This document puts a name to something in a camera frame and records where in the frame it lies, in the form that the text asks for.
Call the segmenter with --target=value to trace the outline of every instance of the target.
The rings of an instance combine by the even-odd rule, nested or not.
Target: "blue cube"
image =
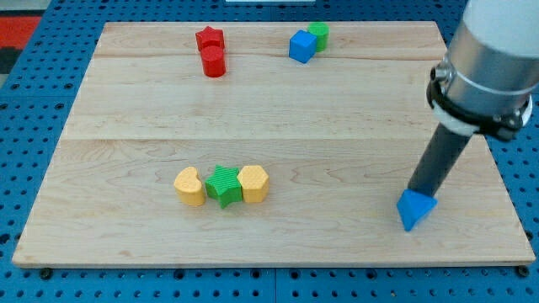
[[[398,213],[403,220],[404,230],[411,231],[436,207],[433,197],[406,189],[397,203]]]
[[[288,56],[301,63],[307,63],[317,50],[317,36],[298,30],[295,35],[290,38],[290,47]]]

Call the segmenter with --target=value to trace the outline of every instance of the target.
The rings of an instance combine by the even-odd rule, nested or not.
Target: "blue triangle prism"
[[[438,204],[438,200],[412,189],[403,191],[397,202],[398,213],[404,224],[405,231],[411,231],[418,225]]]

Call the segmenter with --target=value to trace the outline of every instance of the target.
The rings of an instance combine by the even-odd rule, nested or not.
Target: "black cylinder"
[[[469,136],[457,135],[438,124],[414,175],[408,182],[408,188],[434,197],[469,141]]]

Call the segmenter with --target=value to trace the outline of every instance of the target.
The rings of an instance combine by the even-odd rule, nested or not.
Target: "green star block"
[[[208,197],[219,201],[222,209],[232,202],[242,200],[242,185],[237,180],[238,173],[237,167],[216,165],[216,171],[205,181]]]
[[[328,45],[329,26],[324,22],[313,22],[309,24],[307,31],[317,36],[317,52],[325,50]]]

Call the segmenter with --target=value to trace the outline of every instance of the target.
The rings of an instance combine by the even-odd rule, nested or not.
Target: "yellow hexagon block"
[[[270,190],[270,177],[260,165],[247,165],[239,172],[237,180],[242,185],[243,201],[262,202]]]
[[[205,202],[199,172],[194,167],[187,167],[174,180],[174,188],[179,199],[187,205],[201,206]]]

